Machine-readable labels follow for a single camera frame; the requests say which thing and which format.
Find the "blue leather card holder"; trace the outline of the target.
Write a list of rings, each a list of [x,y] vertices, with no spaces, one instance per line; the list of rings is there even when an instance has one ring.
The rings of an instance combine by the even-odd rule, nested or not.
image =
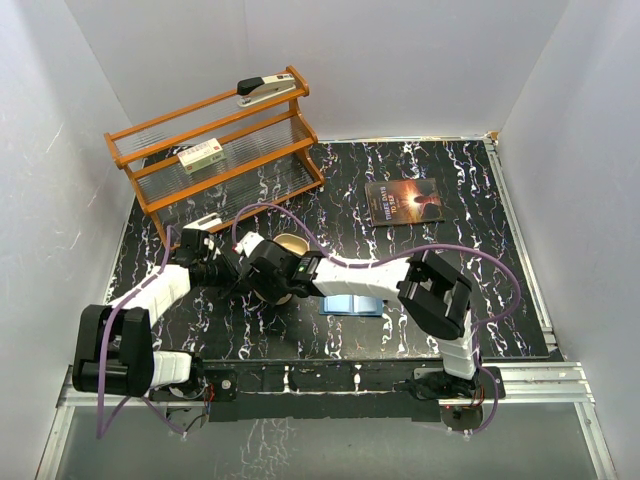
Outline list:
[[[381,317],[383,301],[372,297],[357,295],[334,295],[320,301],[321,315]]]

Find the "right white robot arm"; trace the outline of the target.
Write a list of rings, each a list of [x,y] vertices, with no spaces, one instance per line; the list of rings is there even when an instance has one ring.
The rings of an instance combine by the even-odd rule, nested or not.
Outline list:
[[[404,310],[436,339],[442,370],[415,380],[423,398],[470,398],[482,382],[473,352],[470,281],[432,251],[384,263],[335,260],[319,251],[300,256],[273,240],[247,235],[234,247],[246,259],[241,278],[262,300],[356,296]]]

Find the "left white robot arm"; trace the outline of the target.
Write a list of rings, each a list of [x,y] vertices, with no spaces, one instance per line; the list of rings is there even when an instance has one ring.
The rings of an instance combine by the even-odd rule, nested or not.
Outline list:
[[[142,282],[110,304],[93,304],[82,311],[72,367],[74,388],[142,397],[150,389],[172,385],[186,399],[200,396],[207,376],[192,365],[194,355],[156,351],[152,327],[191,290],[221,289],[237,277],[209,232],[183,229],[179,246]]]

